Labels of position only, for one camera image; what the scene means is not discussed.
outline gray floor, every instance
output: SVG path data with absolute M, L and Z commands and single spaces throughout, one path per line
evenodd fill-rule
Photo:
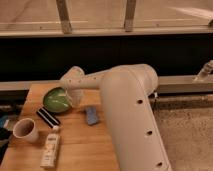
M 174 171 L 213 170 L 213 100 L 161 97 L 155 118 Z
M 73 28 L 122 28 L 126 0 L 67 0 Z M 207 25 L 212 0 L 137 0 L 135 27 Z M 0 0 L 0 30 L 60 29 L 53 0 Z

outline dark background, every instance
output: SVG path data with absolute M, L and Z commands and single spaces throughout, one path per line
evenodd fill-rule
M 59 79 L 77 65 L 91 73 L 147 63 L 158 75 L 195 75 L 213 59 L 213 34 L 0 38 L 0 81 Z

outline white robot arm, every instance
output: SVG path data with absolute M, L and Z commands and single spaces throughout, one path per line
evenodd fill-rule
M 172 171 L 148 99 L 158 85 L 152 67 L 123 65 L 89 75 L 73 67 L 60 83 L 74 107 L 81 89 L 100 89 L 121 171 Z

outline mug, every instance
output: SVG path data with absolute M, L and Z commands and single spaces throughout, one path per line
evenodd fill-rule
M 36 142 L 39 137 L 35 121 L 31 118 L 18 121 L 13 127 L 13 135 L 16 138 L 22 138 L 30 143 Z

